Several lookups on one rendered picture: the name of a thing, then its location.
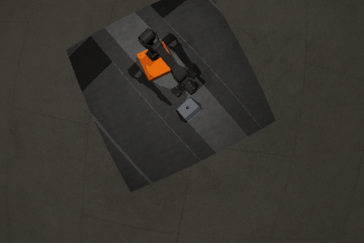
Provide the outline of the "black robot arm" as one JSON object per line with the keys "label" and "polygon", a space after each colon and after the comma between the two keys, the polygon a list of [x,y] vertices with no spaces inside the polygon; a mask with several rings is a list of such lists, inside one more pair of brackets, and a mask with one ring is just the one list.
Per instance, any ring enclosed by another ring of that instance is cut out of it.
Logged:
{"label": "black robot arm", "polygon": [[[156,39],[157,37],[157,39]],[[160,57],[164,60],[163,62],[171,69],[171,74],[176,82],[183,88],[185,88],[191,95],[193,95],[199,87],[199,84],[193,82],[192,74],[187,68],[181,67],[176,61],[167,53],[162,42],[158,39],[158,34],[152,29],[147,28],[141,35],[138,36],[138,41],[148,51],[145,53],[151,61],[159,59]],[[155,39],[157,40],[156,42]]]}

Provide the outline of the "dark grey flat panel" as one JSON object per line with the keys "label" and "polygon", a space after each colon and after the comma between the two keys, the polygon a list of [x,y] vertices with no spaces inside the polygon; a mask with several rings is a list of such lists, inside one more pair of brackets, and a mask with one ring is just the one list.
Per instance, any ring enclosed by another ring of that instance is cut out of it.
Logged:
{"label": "dark grey flat panel", "polygon": [[196,104],[195,101],[191,98],[189,98],[181,106],[179,106],[177,110],[179,113],[181,113],[181,115],[186,119],[187,122],[189,122],[202,111],[199,105]]}

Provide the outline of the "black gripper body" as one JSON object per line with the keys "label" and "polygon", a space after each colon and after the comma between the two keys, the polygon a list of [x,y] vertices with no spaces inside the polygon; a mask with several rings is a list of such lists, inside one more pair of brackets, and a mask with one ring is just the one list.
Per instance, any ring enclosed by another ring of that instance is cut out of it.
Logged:
{"label": "black gripper body", "polygon": [[[192,78],[193,79],[195,79],[196,78],[196,76],[197,76],[197,73],[196,72],[194,72],[193,70],[191,70],[191,69],[189,69],[188,70],[192,75]],[[177,89],[178,88],[178,89]],[[178,98],[181,96],[181,94],[182,94],[182,92],[180,92],[180,89],[181,90],[184,90],[184,87],[182,88],[180,85],[178,85],[177,86],[177,88],[176,87],[174,87],[173,89],[172,89],[172,93],[174,94],[174,95],[176,95]]]}

